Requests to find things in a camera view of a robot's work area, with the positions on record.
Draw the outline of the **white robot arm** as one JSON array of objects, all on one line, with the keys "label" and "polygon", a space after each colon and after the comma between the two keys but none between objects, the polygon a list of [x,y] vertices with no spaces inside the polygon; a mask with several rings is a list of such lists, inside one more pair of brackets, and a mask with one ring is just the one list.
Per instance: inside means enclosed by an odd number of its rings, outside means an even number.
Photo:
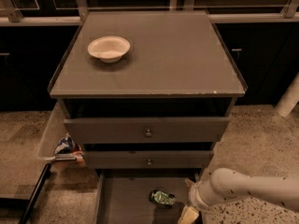
[{"label": "white robot arm", "polygon": [[187,183],[203,224],[298,224],[299,81],[275,106],[233,108],[202,180]]}]

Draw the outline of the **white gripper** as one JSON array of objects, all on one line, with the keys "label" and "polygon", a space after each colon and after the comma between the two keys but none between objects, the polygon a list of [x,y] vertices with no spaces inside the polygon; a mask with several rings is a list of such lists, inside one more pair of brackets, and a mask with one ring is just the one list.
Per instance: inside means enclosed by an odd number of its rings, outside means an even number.
[{"label": "white gripper", "polygon": [[178,219],[178,224],[194,224],[195,220],[199,218],[198,210],[208,209],[208,205],[203,201],[200,195],[200,187],[203,182],[199,181],[193,183],[189,178],[184,180],[186,187],[189,188],[189,202],[191,206],[185,205],[180,218]]}]

